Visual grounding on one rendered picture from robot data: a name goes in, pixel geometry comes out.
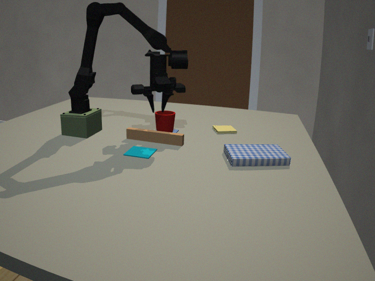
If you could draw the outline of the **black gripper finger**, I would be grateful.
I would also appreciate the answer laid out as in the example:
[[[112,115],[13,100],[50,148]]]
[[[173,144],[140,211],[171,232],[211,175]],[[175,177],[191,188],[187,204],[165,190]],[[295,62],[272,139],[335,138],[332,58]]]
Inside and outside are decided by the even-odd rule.
[[[153,94],[151,94],[151,95],[145,95],[144,93],[143,93],[143,95],[148,98],[148,101],[150,103],[152,112],[154,113],[154,100],[153,100],[153,96],[154,95]]]
[[[170,98],[170,96],[172,96],[172,95],[174,95],[174,94],[173,93],[166,94],[165,92],[162,92],[162,112],[164,112],[166,103],[167,103],[168,99]]]

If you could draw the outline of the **red cup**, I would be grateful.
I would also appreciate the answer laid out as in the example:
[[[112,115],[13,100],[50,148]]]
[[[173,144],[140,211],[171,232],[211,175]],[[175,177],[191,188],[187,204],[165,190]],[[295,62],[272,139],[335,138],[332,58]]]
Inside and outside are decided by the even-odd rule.
[[[155,122],[157,131],[173,132],[175,122],[175,112],[157,111],[155,112]]]

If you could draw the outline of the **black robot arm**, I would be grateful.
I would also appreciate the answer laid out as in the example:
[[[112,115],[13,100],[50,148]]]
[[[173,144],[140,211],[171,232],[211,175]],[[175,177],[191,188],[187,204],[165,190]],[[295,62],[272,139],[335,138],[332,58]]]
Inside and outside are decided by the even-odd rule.
[[[74,86],[68,92],[71,97],[72,108],[72,111],[69,111],[69,113],[83,114],[92,110],[89,107],[89,98],[86,93],[88,93],[88,90],[95,83],[96,72],[92,71],[92,63],[98,30],[104,16],[115,14],[121,15],[128,23],[137,29],[154,49],[170,53],[161,55],[160,52],[152,52],[149,50],[145,56],[150,56],[150,69],[166,69],[167,56],[168,66],[171,66],[171,69],[188,68],[187,50],[172,51],[167,45],[167,39],[163,34],[145,24],[125,7],[123,3],[100,4],[98,2],[93,2],[87,7],[87,32],[81,66],[77,73]],[[152,79],[152,87],[155,87],[156,92],[170,92],[171,87],[176,87],[176,78],[168,78],[167,73],[164,73],[163,76],[158,76],[158,73],[155,73]]]

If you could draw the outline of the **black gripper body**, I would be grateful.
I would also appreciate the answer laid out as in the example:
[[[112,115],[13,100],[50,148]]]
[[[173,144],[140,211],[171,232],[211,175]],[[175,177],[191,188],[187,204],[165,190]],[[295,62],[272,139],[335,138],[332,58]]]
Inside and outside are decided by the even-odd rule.
[[[133,95],[151,95],[152,91],[156,91],[155,87],[152,87],[152,79],[155,73],[158,73],[158,76],[163,76],[166,72],[166,69],[150,69],[150,86],[143,86],[142,84],[139,85],[132,85],[131,86],[131,93]],[[176,83],[176,87],[171,87],[170,92],[165,92],[166,94],[173,93],[173,90],[175,90],[177,93],[185,93],[186,87],[182,83]]]

